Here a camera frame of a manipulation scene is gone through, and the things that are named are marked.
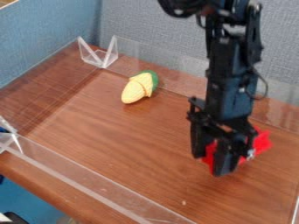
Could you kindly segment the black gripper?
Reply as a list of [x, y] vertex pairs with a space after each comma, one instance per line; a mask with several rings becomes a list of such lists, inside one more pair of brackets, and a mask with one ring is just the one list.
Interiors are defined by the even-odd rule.
[[212, 155], [212, 175], [224, 176], [235, 171], [240, 156], [244, 159], [253, 157], [253, 140], [257, 131], [245, 116], [221, 121], [205, 111], [203, 99], [192, 96], [188, 103], [191, 104], [187, 111], [187, 119], [191, 122], [191, 154], [195, 158], [203, 158], [205, 147], [213, 140], [219, 140]]

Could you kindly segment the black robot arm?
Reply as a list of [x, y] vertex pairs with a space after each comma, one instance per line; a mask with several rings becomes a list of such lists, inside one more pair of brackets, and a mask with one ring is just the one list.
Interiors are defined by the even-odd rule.
[[175, 18], [196, 17], [205, 31], [207, 92], [189, 98], [191, 153], [209, 164], [211, 174], [235, 171], [256, 154], [257, 130], [248, 122], [256, 99], [260, 61], [260, 14], [257, 0], [157, 0]]

